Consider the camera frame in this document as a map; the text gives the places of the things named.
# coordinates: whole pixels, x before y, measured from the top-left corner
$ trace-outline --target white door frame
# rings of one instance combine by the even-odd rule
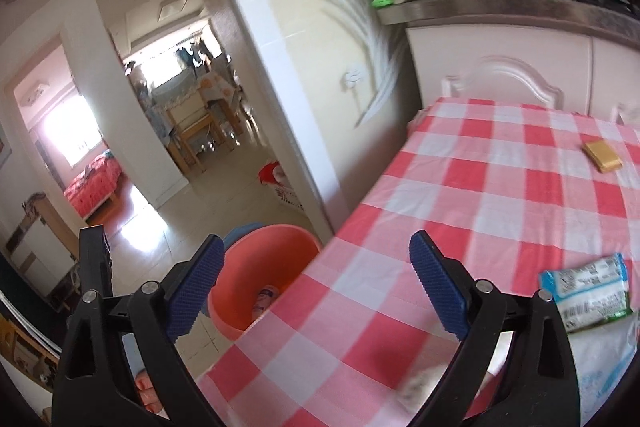
[[[216,31],[228,30],[231,40],[243,41],[247,60],[236,62],[242,86],[316,232],[327,241],[350,212],[270,1],[223,0],[222,5],[220,23],[212,15]]]

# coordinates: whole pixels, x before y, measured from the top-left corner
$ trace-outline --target dining table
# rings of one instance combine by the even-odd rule
[[[621,169],[600,173],[584,154],[599,139]],[[426,230],[475,279],[523,296],[544,270],[620,252],[637,309],[639,168],[640,132],[629,126],[440,99],[335,237],[198,386],[228,426],[404,427],[414,413],[399,389],[458,348],[409,261],[411,236]]]

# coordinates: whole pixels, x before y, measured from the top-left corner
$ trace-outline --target blue and white package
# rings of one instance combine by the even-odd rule
[[[544,271],[540,287],[554,296],[568,333],[632,313],[626,266],[619,253],[581,268]]]

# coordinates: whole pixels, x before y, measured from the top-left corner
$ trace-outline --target white basket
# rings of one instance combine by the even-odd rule
[[[267,183],[273,190],[273,193],[280,200],[281,203],[286,204],[290,208],[295,208],[300,213],[304,214],[305,209],[302,208],[302,203],[298,199],[296,193],[289,187],[283,187],[282,185],[275,185],[273,183]]]

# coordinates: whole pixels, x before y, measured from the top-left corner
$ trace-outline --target checkered tablecloth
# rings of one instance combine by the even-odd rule
[[[447,363],[446,333],[409,263],[425,229],[500,290],[622,252],[640,291],[640,140],[629,127],[527,105],[445,99],[302,276],[199,380],[229,426],[394,427],[407,374]],[[580,151],[605,138],[624,167]]]

